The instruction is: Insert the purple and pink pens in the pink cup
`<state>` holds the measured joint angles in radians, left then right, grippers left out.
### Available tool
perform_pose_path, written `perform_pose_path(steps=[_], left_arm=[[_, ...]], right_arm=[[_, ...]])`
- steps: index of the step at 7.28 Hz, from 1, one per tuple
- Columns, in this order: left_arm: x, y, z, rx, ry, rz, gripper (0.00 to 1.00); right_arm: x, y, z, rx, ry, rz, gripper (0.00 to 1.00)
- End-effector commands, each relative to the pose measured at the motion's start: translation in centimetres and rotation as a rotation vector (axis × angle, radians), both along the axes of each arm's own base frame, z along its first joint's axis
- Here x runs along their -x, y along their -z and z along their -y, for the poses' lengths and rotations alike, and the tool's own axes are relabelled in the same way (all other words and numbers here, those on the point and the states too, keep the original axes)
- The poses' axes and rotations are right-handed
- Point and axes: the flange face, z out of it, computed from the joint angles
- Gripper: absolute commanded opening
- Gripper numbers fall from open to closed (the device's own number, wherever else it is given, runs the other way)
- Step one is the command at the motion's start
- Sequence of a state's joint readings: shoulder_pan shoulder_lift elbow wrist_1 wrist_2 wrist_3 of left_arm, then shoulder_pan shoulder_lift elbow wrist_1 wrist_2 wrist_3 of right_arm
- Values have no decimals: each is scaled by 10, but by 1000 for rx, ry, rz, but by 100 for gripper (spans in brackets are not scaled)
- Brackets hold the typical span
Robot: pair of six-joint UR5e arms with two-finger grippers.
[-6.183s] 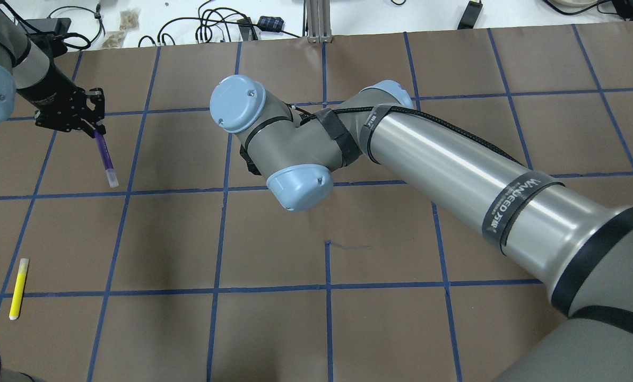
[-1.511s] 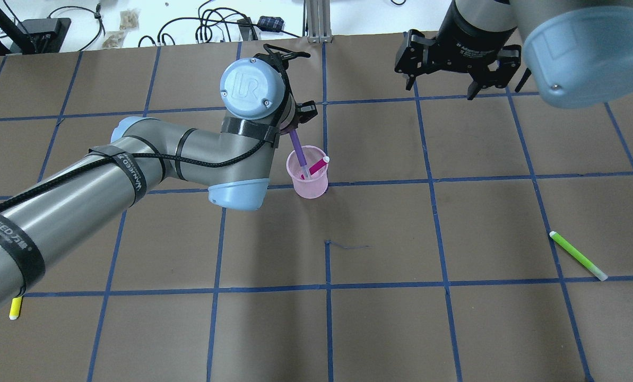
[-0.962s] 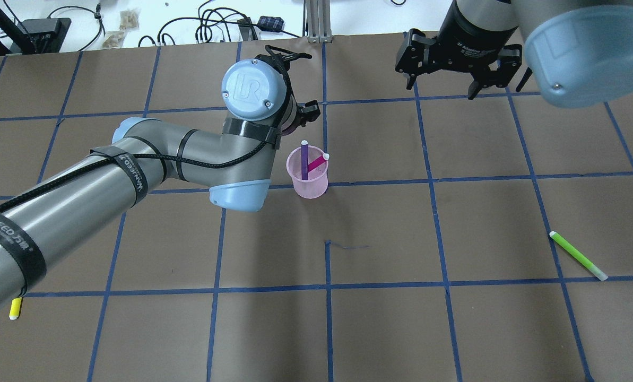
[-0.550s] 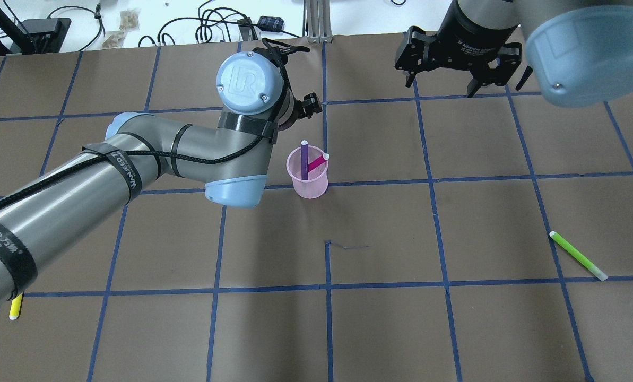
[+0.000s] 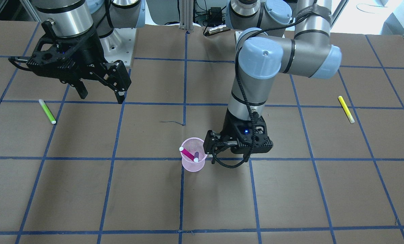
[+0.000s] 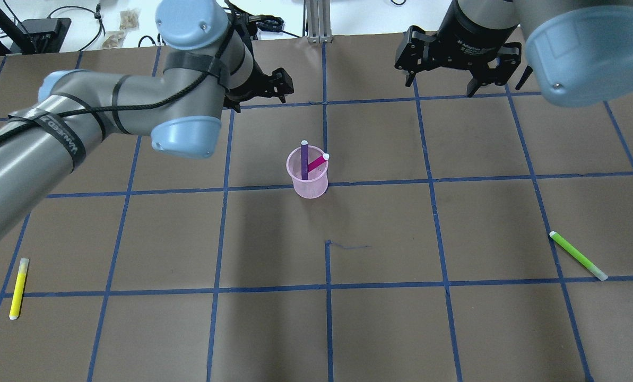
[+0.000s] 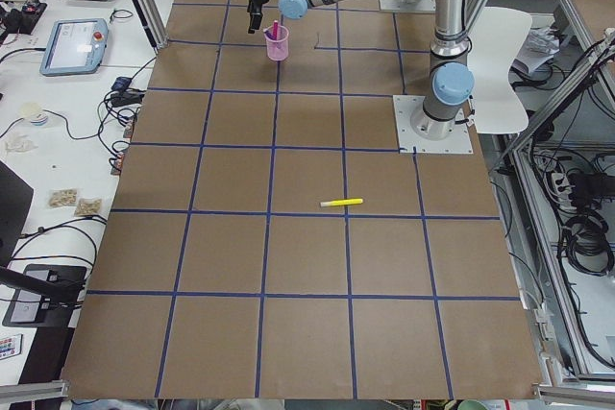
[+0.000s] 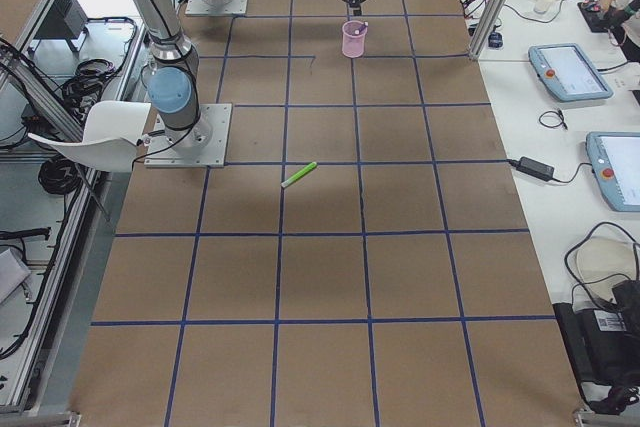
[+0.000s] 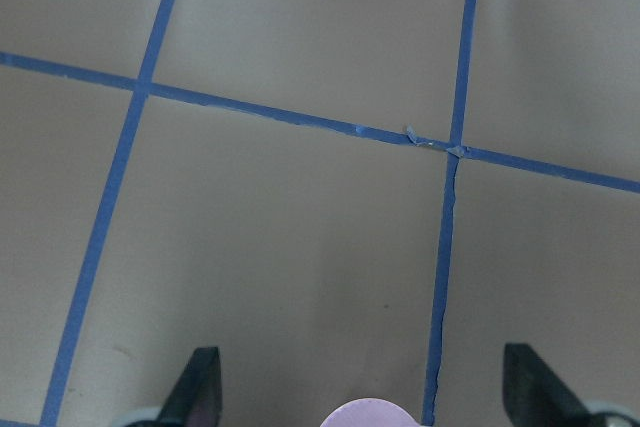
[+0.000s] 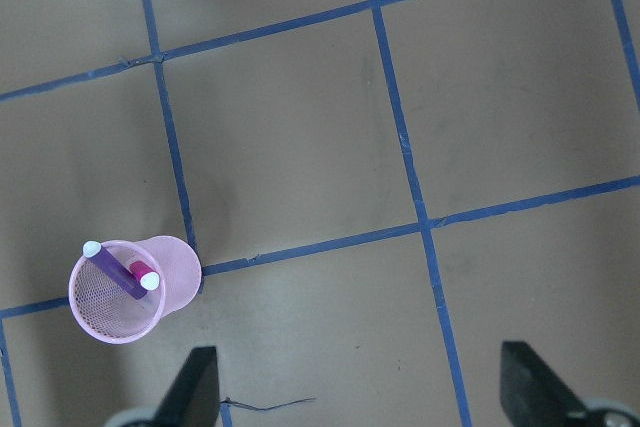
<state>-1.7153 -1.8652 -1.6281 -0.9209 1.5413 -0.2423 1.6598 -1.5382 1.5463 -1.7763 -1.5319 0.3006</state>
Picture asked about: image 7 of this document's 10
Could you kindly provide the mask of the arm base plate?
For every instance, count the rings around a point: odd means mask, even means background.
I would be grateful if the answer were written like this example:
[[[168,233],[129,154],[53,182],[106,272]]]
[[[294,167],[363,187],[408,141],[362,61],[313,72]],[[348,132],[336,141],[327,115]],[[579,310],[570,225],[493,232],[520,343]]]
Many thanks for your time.
[[[421,95],[394,95],[393,107],[401,154],[471,155],[469,128],[460,109],[451,121],[434,121],[424,113]]]
[[[434,14],[435,0],[379,0],[383,12]]]

